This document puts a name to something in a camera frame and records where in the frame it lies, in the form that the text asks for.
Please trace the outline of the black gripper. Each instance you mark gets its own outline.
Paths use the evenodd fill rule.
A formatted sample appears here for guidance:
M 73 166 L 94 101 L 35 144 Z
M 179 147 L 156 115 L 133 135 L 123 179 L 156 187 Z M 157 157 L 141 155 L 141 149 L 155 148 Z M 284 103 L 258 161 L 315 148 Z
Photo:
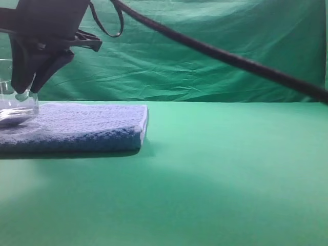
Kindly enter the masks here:
M 15 9 L 1 8 L 1 33 L 62 49 L 77 46 L 97 52 L 102 41 L 94 34 L 79 29 L 90 6 L 90 1 L 19 1 Z M 74 58 L 69 49 L 56 51 L 35 73 L 29 46 L 14 37 L 10 38 L 10 45 L 11 86 L 17 93 L 24 93 L 31 85 L 31 92 L 38 93 L 58 70 Z

